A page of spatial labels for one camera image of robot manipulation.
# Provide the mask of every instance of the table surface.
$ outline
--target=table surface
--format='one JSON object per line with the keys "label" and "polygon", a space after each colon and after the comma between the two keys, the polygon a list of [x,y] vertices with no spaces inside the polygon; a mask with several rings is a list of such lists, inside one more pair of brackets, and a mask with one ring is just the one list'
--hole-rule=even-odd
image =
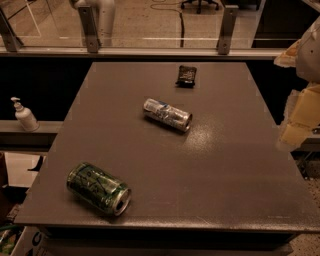
{"label": "table surface", "polygon": [[[197,68],[193,89],[175,84],[181,64]],[[190,131],[146,119],[149,97],[191,112]],[[277,136],[244,63],[93,63],[16,223],[319,232],[319,210]],[[67,190],[81,161],[132,189],[120,217]]]}

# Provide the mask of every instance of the chair leg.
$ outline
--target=chair leg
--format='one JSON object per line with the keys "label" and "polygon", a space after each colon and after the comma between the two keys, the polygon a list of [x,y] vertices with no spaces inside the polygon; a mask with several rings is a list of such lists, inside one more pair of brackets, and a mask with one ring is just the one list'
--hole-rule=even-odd
{"label": "chair leg", "polygon": [[197,14],[201,13],[201,0],[198,0],[198,9],[197,9]]}
{"label": "chair leg", "polygon": [[[193,3],[194,1],[196,0],[185,0],[181,3],[181,9],[184,9],[184,4],[186,3]],[[216,5],[216,11],[219,10],[219,4],[213,0],[203,0],[203,1],[206,1],[208,4],[215,4]],[[198,0],[198,7],[197,7],[197,13],[200,14],[201,13],[201,5],[202,5],[202,0]]]}
{"label": "chair leg", "polygon": [[181,9],[184,9],[184,4],[192,4],[192,2],[195,1],[195,0],[185,0],[181,3]]}
{"label": "chair leg", "polygon": [[218,11],[219,10],[219,4],[216,2],[216,1],[213,1],[213,0],[205,0],[205,1],[207,1],[209,4],[215,4],[216,5],[216,11]]}

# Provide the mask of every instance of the gray table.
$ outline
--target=gray table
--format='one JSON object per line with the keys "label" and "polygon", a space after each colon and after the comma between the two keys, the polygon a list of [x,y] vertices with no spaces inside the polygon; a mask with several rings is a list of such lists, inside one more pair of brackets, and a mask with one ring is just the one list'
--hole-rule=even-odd
{"label": "gray table", "polygon": [[[176,87],[181,64],[197,67],[194,89]],[[148,97],[192,112],[191,130],[144,118]],[[113,246],[274,249],[320,231],[277,135],[244,63],[93,63],[16,223]],[[80,161],[132,188],[123,215],[105,217],[67,191]]]}

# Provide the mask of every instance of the aluminum can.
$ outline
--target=aluminum can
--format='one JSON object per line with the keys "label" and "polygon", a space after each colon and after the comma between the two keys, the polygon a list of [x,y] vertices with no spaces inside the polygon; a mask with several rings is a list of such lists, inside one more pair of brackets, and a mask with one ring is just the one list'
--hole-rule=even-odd
{"label": "aluminum can", "polygon": [[87,162],[72,169],[67,188],[109,216],[119,216],[131,199],[125,183]]}
{"label": "aluminum can", "polygon": [[143,113],[180,131],[186,132],[190,129],[192,114],[162,101],[147,99],[143,104]]}

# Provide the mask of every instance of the can lid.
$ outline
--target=can lid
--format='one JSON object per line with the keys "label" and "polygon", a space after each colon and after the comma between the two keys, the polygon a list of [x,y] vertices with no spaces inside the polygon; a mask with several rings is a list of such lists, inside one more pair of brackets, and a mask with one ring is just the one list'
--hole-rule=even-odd
{"label": "can lid", "polygon": [[190,125],[191,125],[191,122],[192,122],[192,118],[193,118],[193,115],[190,114],[185,122],[185,126],[184,126],[184,132],[187,132],[189,129],[190,129]]}
{"label": "can lid", "polygon": [[125,189],[121,191],[114,200],[112,209],[115,216],[119,216],[127,208],[131,199],[131,190]]}

